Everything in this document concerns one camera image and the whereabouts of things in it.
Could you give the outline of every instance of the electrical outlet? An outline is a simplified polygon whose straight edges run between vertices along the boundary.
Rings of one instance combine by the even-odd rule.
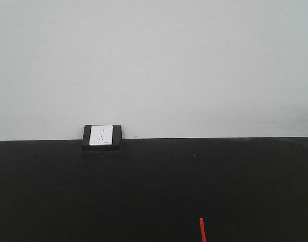
[[[121,125],[85,125],[82,139],[84,151],[120,150]]]
[[[112,145],[113,125],[92,125],[89,145]]]

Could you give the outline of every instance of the black countertop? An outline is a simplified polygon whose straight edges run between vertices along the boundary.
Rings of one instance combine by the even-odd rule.
[[[0,241],[308,241],[308,138],[0,142]]]

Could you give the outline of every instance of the red stick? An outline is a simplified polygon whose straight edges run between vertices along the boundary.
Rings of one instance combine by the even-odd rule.
[[[202,242],[206,242],[203,218],[200,218],[200,228],[201,228]]]

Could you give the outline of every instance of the outlet faceplate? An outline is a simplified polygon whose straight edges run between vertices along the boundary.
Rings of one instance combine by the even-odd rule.
[[[92,125],[89,145],[112,145],[113,125]]]

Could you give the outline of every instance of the wall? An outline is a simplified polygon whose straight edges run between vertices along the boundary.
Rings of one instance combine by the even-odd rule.
[[[308,136],[308,1],[0,1],[0,140]]]

